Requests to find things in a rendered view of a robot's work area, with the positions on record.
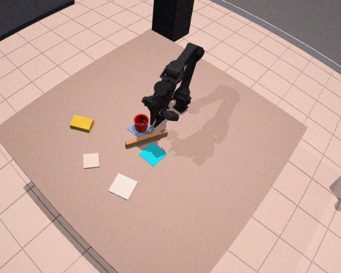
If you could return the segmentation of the yellow rectangular block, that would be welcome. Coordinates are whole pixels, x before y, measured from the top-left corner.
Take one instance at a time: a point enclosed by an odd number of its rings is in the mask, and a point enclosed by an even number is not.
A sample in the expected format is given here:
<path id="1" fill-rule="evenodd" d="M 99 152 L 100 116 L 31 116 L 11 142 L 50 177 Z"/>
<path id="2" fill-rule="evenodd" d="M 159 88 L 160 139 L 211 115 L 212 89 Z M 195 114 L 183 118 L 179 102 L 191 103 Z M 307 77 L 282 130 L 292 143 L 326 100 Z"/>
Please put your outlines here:
<path id="1" fill-rule="evenodd" d="M 93 119 L 75 115 L 72 121 L 70 122 L 70 129 L 89 133 L 93 125 L 94 125 Z"/>

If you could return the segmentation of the red cup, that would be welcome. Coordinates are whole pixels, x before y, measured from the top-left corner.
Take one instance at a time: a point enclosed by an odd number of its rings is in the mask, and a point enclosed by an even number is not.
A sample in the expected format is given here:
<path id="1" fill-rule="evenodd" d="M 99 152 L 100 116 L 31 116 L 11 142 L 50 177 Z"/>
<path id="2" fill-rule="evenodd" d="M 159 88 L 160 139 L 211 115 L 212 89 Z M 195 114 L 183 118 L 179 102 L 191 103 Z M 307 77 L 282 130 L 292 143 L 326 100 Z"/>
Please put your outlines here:
<path id="1" fill-rule="evenodd" d="M 137 132 L 145 132 L 148 127 L 149 118 L 145 114 L 138 114 L 134 117 L 135 130 Z M 144 123 L 144 125 L 143 125 Z"/>

